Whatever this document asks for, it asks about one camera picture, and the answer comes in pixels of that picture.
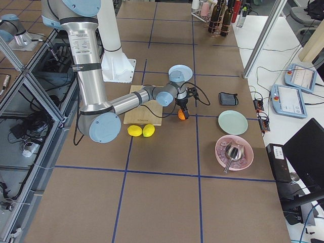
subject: wooden cutting board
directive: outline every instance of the wooden cutting board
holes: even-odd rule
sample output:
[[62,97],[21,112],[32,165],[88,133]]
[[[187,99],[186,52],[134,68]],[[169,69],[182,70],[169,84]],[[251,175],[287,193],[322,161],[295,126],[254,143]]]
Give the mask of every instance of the wooden cutting board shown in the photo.
[[[141,88],[141,85],[131,85],[130,93],[139,91]],[[157,101],[151,100],[144,105],[148,106],[154,114],[162,116],[163,107]],[[124,124],[152,124],[154,126],[161,126],[162,118],[154,116],[146,107],[139,106],[125,113]]]

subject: wallet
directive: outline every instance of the wallet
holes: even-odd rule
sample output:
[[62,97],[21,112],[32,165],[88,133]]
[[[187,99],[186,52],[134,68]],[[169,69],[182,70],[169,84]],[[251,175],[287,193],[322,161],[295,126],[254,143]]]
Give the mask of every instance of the wallet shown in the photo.
[[218,98],[221,105],[238,105],[237,94],[221,92],[218,94]]

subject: white robot column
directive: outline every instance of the white robot column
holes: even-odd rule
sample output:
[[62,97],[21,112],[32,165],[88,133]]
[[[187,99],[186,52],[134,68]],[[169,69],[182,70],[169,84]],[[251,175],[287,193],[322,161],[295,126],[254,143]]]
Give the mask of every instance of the white robot column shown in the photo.
[[132,82],[136,60],[128,59],[122,51],[112,0],[102,0],[97,15],[99,32],[105,49],[102,74],[105,82]]

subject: green plate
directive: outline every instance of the green plate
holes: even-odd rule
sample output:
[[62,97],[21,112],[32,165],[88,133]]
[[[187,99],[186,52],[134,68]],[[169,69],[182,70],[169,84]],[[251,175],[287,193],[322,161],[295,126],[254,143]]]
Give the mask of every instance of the green plate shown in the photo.
[[224,132],[240,135],[248,129],[248,120],[235,110],[222,112],[218,117],[218,124]]

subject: black monitor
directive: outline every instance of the black monitor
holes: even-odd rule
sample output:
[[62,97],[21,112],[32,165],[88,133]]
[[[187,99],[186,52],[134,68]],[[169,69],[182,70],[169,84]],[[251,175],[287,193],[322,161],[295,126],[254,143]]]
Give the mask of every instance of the black monitor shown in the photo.
[[310,119],[284,146],[283,152],[311,194],[295,206],[317,200],[324,209],[324,128]]

